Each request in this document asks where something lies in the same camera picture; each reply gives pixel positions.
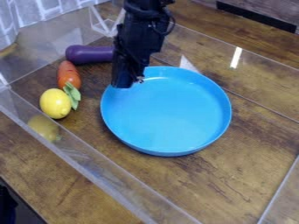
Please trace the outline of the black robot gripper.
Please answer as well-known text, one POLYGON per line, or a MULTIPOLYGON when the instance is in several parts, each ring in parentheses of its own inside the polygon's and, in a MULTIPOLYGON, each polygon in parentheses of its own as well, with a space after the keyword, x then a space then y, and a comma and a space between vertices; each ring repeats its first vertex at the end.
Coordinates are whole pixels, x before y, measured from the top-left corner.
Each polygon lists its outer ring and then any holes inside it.
POLYGON ((173 30, 173 15, 167 6, 173 0, 124 0, 125 18, 116 26, 116 51, 112 59, 113 88, 131 88, 144 81, 152 53, 159 53, 164 37, 173 30))

